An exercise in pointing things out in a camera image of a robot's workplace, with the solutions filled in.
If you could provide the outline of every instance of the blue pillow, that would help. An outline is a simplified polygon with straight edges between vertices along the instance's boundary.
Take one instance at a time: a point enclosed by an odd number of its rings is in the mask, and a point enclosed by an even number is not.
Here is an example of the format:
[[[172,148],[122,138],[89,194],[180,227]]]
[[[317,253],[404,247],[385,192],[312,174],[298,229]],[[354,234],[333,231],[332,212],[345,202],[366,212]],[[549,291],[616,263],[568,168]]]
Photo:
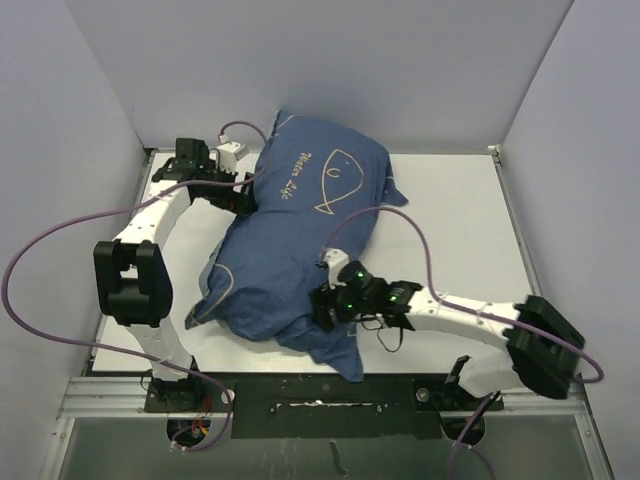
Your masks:
[[[316,262],[342,220],[382,203],[407,203],[395,188],[389,153],[349,128],[281,111],[256,171],[267,155],[268,171],[254,184],[258,210],[237,217],[211,255],[200,278],[203,299],[186,328],[218,320],[249,340],[275,337],[360,381],[353,325],[324,332],[311,318],[309,292],[327,281]],[[356,218],[331,246],[357,259],[376,220],[377,212]]]

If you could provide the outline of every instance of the screw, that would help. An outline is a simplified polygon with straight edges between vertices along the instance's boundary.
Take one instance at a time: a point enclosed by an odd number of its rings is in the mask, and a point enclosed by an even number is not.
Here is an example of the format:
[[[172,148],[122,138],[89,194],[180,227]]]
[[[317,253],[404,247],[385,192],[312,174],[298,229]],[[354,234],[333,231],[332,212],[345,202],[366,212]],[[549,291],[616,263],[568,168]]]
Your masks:
[[[416,391],[416,398],[419,402],[427,403],[429,401],[429,390],[422,387]]]

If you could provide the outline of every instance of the fish drawing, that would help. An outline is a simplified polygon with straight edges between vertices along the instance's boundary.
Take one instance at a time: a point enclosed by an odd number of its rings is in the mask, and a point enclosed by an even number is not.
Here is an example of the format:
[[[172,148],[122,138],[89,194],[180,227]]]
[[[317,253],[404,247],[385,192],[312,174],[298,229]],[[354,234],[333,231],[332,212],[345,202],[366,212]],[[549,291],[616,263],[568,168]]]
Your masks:
[[[354,172],[356,177],[354,179],[354,183],[357,183],[353,187],[344,187],[344,181],[334,181],[334,179],[340,179],[342,174],[348,175],[349,177],[354,176]],[[327,160],[324,162],[324,167],[322,168],[322,202],[320,205],[316,205],[315,209],[319,212],[326,213],[327,215],[333,215],[334,212],[331,209],[331,205],[340,200],[344,200],[345,198],[356,193],[364,183],[364,171],[362,167],[358,163],[358,161],[349,155],[347,152],[343,152],[340,149],[335,149]],[[329,193],[333,194],[334,198],[327,198]]]

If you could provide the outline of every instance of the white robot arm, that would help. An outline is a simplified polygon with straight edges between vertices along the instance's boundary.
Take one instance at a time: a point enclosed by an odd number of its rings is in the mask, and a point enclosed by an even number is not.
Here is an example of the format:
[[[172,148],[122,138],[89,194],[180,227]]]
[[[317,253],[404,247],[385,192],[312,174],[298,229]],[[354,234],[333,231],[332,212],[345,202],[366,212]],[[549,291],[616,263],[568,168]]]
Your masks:
[[[314,319],[325,330],[339,323],[377,320],[383,328],[432,330],[469,338],[494,347],[495,352],[481,358],[461,357],[447,382],[459,384],[476,398],[523,385],[549,398],[566,398],[577,355],[484,316],[529,323],[582,349],[584,338],[545,299],[529,296],[524,303],[513,304],[441,293],[433,296],[416,283],[389,284],[374,277],[341,250],[327,251],[323,260],[321,266],[328,268],[329,280],[311,292],[311,300]]]
[[[214,150],[217,155],[211,159],[203,141],[177,139],[176,156],[154,172],[145,200],[184,181],[237,181],[236,164],[249,152],[248,148],[225,138]],[[139,211],[113,241],[99,242],[94,249],[102,312],[124,326],[145,353],[184,368],[197,365],[171,322],[173,290],[162,249],[178,219],[196,198],[204,198],[238,215],[248,215],[256,209],[250,185],[240,192],[206,185],[178,188]],[[154,381],[165,385],[187,380],[186,373],[161,363],[153,364],[152,376]]]

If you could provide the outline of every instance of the white wall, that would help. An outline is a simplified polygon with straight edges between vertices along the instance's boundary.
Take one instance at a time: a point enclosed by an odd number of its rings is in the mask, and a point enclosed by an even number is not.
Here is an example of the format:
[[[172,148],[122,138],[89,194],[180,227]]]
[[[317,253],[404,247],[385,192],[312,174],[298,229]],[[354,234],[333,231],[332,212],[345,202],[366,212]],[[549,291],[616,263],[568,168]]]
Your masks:
[[[0,265],[37,232],[130,204],[143,159],[128,119],[63,0],[0,0]],[[46,241],[17,270],[24,318],[88,339],[92,245],[117,221]],[[32,338],[0,313],[0,478],[33,480],[67,379],[86,352]]]
[[[504,144],[545,293],[607,372],[588,393],[619,480],[640,469],[639,22],[636,0],[577,0]]]
[[[571,0],[67,4],[145,146],[285,107],[463,153],[504,138]]]

